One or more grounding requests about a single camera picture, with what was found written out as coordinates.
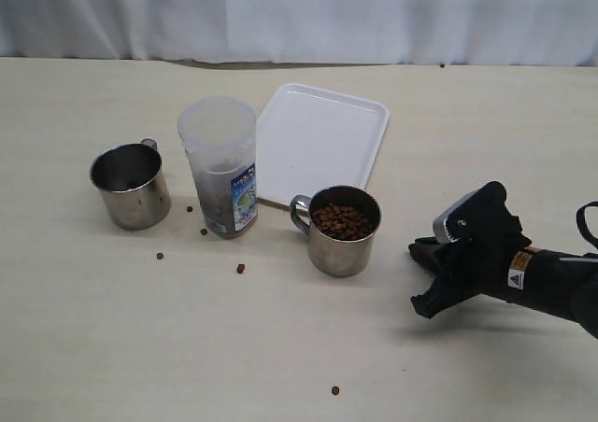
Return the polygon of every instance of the white curtain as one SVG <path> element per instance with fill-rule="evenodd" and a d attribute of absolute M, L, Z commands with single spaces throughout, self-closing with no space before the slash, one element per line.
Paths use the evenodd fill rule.
<path fill-rule="evenodd" d="M 596 65 L 598 0 L 0 0 L 0 55 Z"/>

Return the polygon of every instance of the clear plastic container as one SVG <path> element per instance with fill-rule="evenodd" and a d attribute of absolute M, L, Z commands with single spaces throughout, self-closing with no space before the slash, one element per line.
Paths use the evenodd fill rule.
<path fill-rule="evenodd" d="M 223 238 L 243 234 L 258 215 L 255 131 L 253 109 L 227 96 L 207 97 L 178 117 L 204 220 Z"/>

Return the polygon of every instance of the mug handle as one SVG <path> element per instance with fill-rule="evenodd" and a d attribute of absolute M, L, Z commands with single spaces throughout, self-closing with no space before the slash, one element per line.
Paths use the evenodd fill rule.
<path fill-rule="evenodd" d="M 150 148 L 155 149 L 156 151 L 158 151 L 158 142 L 156 142 L 153 139 L 143 139 L 141 142 L 139 142 L 140 144 L 143 145 L 147 145 Z"/>
<path fill-rule="evenodd" d="M 304 233 L 305 235 L 309 235 L 309 224 L 305 223 L 304 220 L 299 217 L 297 213 L 297 206 L 303 207 L 305 210 L 309 209 L 309 205 L 311 203 L 311 198 L 305 195 L 297 195 L 291 200 L 291 205 L 289 206 L 289 213 L 291 214 L 291 220 L 299 228 L 299 231 Z"/>

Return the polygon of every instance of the table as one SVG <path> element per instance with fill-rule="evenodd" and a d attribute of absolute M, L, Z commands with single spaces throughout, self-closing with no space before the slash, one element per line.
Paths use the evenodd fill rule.
<path fill-rule="evenodd" d="M 598 69 L 2 59 L 0 73 L 2 420 L 595 418 L 596 340 L 483 297 L 421 318 L 409 297 L 430 281 L 406 247 L 498 179 L 536 246 L 590 251 L 575 212 L 598 197 Z M 199 233 L 178 113 L 218 93 L 260 112 L 290 81 L 392 113 L 367 188 L 383 222 L 351 279 L 316 271 L 279 209 L 261 206 L 234 241 Z M 144 137 L 158 141 L 173 207 L 128 233 L 88 171 Z"/>

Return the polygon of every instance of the white table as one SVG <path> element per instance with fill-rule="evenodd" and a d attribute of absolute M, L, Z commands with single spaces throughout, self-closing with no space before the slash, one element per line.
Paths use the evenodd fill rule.
<path fill-rule="evenodd" d="M 598 198 L 598 69 L 3 59 L 0 74 L 0 420 L 595 420 L 598 341 L 487 298 L 419 317 L 409 297 L 430 282 L 406 247 L 498 179 L 536 246 L 591 251 L 575 212 Z M 178 113 L 216 93 L 260 112 L 289 81 L 391 109 L 368 186 L 383 223 L 351 279 L 315 270 L 281 210 L 235 241 L 198 233 Z M 144 137 L 173 207 L 127 233 L 88 170 Z"/>

